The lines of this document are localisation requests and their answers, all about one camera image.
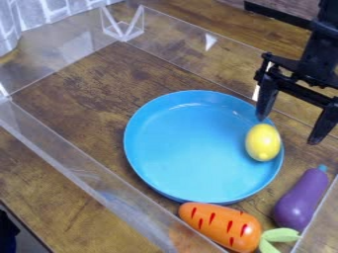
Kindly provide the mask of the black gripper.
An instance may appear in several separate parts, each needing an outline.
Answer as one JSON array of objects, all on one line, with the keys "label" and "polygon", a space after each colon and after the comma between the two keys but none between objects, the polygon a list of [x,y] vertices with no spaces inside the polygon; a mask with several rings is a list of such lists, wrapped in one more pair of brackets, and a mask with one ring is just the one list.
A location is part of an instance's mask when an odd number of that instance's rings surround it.
[{"label": "black gripper", "polygon": [[299,60],[288,59],[265,52],[255,74],[260,86],[256,117],[261,121],[269,114],[279,91],[324,108],[316,119],[307,143],[318,144],[338,125],[338,104],[334,99],[296,84],[338,89],[338,22],[314,20],[311,35]]}]

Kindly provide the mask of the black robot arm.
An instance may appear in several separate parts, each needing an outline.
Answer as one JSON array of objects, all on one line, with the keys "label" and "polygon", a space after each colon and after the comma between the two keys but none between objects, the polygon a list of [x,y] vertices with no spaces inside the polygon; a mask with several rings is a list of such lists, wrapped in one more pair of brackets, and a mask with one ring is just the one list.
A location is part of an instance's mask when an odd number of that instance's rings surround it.
[{"label": "black robot arm", "polygon": [[261,121],[272,110],[279,92],[319,107],[307,143],[318,144],[338,125],[338,97],[328,98],[296,84],[338,90],[338,0],[320,0],[316,18],[311,21],[311,35],[299,60],[271,53],[261,54],[263,63],[255,80],[260,87],[256,102],[256,118]]}]

